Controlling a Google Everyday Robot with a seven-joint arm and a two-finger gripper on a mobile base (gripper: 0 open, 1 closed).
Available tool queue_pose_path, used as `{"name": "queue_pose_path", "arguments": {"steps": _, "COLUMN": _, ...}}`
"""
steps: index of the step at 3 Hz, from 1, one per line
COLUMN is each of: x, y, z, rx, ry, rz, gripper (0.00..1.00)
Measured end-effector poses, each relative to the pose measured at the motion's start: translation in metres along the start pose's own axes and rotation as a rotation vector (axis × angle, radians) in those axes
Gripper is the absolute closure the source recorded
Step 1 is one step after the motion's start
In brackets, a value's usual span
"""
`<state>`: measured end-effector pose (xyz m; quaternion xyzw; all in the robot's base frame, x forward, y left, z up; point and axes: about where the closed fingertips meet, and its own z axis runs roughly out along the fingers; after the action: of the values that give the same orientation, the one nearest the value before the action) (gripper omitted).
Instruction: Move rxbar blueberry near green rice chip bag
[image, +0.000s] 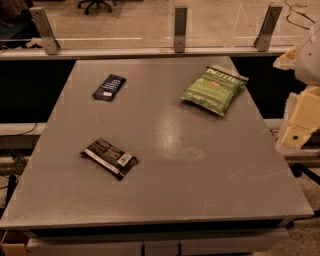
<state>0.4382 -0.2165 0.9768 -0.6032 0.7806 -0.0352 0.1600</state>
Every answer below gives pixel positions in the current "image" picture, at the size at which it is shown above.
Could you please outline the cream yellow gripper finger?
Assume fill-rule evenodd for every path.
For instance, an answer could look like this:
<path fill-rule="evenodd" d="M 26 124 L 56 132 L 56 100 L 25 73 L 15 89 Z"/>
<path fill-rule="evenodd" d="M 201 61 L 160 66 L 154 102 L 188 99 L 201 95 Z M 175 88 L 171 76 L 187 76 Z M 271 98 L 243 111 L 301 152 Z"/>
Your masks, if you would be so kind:
<path fill-rule="evenodd" d="M 281 146 L 298 150 L 320 129 L 320 87 L 309 85 L 301 93 L 291 92 L 278 135 Z"/>

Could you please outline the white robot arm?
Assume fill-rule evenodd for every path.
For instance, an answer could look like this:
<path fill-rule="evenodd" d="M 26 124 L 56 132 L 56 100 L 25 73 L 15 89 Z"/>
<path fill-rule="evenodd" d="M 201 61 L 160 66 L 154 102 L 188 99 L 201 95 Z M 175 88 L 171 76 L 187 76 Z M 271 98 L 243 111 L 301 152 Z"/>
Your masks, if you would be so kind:
<path fill-rule="evenodd" d="M 320 129 L 320 21 L 314 23 L 300 42 L 278 57 L 273 66 L 292 69 L 295 78 L 306 84 L 299 94 L 290 93 L 276 149 L 294 152 Z"/>

